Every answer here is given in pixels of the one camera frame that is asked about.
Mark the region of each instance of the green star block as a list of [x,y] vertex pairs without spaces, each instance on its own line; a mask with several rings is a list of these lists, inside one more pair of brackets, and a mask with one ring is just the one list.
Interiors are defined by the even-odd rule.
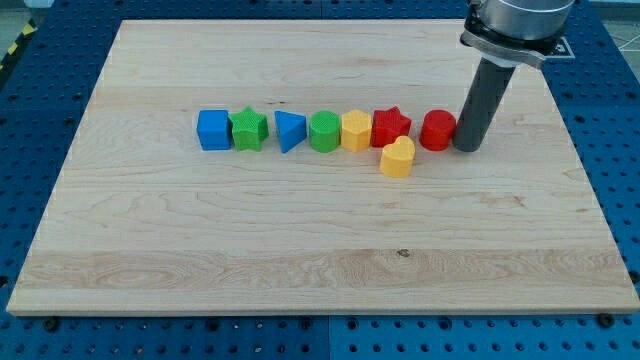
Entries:
[[257,113],[247,106],[241,112],[229,115],[229,120],[236,150],[262,150],[262,141],[269,137],[267,115]]
[[318,152],[331,152],[340,145],[340,117],[331,111],[319,111],[309,122],[311,147]]

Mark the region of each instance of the blue cube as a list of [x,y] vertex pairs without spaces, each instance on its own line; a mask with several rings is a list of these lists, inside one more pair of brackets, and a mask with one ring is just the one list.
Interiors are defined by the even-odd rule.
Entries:
[[231,149],[231,123],[227,110],[201,110],[197,132],[202,150]]
[[276,111],[275,116],[280,149],[283,153],[307,138],[307,118],[304,115]]

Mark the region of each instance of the colored shape block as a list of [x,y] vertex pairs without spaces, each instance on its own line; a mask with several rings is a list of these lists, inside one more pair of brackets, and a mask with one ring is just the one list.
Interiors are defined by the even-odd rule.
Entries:
[[307,138],[307,118],[304,115],[276,111],[275,117],[280,149],[283,153]]
[[231,124],[227,110],[201,110],[196,131],[202,150],[231,149]]
[[358,152],[371,143],[371,115],[361,110],[352,110],[342,115],[342,147]]
[[229,120],[236,150],[262,150],[262,141],[269,137],[267,115],[257,113],[247,106],[241,112],[229,115]]
[[309,122],[311,147],[318,152],[331,152],[340,145],[340,118],[331,111],[319,111]]
[[411,174],[416,147],[408,136],[399,136],[393,144],[382,149],[380,171],[390,177],[407,177]]
[[432,110],[424,117],[420,144],[431,151],[442,151],[449,147],[456,130],[456,118],[445,110]]
[[411,119],[402,115],[397,106],[389,110],[376,110],[373,113],[371,146],[383,147],[392,144],[398,136],[409,135]]

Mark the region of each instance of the black cylindrical tool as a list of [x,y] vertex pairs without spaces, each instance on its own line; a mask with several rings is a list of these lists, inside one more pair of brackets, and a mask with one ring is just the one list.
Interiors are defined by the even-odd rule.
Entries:
[[482,58],[453,134],[456,149],[478,150],[514,70],[514,67],[503,68]]

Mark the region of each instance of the wooden board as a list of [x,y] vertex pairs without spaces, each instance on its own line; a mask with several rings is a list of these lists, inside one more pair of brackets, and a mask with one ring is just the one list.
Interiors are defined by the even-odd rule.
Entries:
[[[474,154],[288,154],[273,111],[456,115],[460,21],[125,21],[8,307],[15,315],[615,313],[638,309],[541,74]],[[198,111],[268,113],[262,152],[203,152]]]

